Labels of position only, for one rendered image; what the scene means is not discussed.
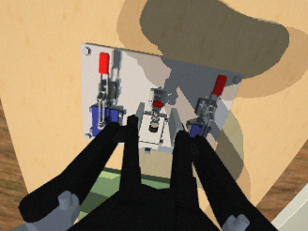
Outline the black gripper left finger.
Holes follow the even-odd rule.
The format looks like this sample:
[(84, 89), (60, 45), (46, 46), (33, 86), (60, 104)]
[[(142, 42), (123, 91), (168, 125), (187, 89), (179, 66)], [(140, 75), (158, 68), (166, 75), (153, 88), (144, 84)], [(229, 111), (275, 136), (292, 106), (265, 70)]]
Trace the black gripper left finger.
[(145, 231), (138, 144), (144, 110), (145, 103), (140, 102), (136, 114), (127, 117), (127, 126), (109, 122), (61, 174), (23, 198), (19, 211), (28, 231), (71, 228), (118, 143), (124, 143), (124, 150), (115, 231)]

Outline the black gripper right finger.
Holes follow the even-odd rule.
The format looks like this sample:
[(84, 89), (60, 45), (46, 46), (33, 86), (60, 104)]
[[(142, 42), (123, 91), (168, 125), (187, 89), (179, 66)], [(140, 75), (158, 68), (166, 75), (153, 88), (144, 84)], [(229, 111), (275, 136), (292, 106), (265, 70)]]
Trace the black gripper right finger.
[(247, 199), (208, 140), (191, 137), (182, 126), (177, 108), (172, 108), (168, 127), (174, 148), (170, 188), (176, 189), (173, 231), (205, 231), (193, 166), (222, 231), (278, 231)]

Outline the dark blue rectangular block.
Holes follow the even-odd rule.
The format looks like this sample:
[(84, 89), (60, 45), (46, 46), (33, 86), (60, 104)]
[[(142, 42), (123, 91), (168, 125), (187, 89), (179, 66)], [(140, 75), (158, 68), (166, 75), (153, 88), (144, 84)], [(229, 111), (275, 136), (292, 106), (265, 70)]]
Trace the dark blue rectangular block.
[[(196, 134), (200, 134), (200, 131), (201, 131), (203, 125), (198, 125), (198, 123), (196, 121), (191, 121), (191, 124), (192, 124), (192, 128), (190, 130), (188, 130), (188, 133), (191, 137), (194, 138), (194, 136)], [(208, 131), (209, 131), (209, 129), (210, 129), (210, 127), (208, 127)], [(205, 138), (207, 138), (208, 131), (207, 131)]]
[[(102, 107), (103, 105), (101, 106), (101, 118), (102, 118)], [(119, 123), (119, 117), (118, 117), (119, 112), (120, 108), (115, 108), (115, 107), (105, 108), (105, 117), (108, 119), (108, 123), (112, 121)], [(96, 137), (96, 135), (101, 131), (98, 129), (98, 123), (99, 123), (99, 105), (94, 104), (92, 106), (92, 136), (94, 137)]]

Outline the grey toggle clamp with red handle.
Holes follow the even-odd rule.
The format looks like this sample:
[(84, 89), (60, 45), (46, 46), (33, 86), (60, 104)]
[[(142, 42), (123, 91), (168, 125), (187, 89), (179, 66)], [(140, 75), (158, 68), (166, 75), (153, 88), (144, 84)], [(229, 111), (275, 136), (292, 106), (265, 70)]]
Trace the grey toggle clamp with red handle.
[[(204, 121), (204, 123), (203, 123), (202, 129), (200, 131), (200, 134), (196, 134), (195, 136), (197, 136), (197, 135), (202, 136), (203, 130), (204, 130), (206, 123), (208, 121), (205, 132), (203, 134), (203, 137), (205, 137), (206, 134), (207, 134), (210, 122), (212, 123), (212, 122), (215, 121), (214, 116), (215, 116), (216, 110), (218, 108), (217, 102), (218, 102), (219, 97), (223, 93), (223, 88), (224, 88), (224, 85), (226, 83), (226, 80), (227, 80), (227, 77), (225, 75), (221, 75), (221, 74), (218, 75), (215, 86), (213, 88), (213, 91), (210, 93), (209, 100), (198, 98), (194, 112), (197, 116), (201, 117), (201, 119)], [(214, 100), (212, 100), (213, 94), (217, 95), (215, 102), (214, 102)], [(194, 136), (194, 138), (195, 138), (195, 136)]]

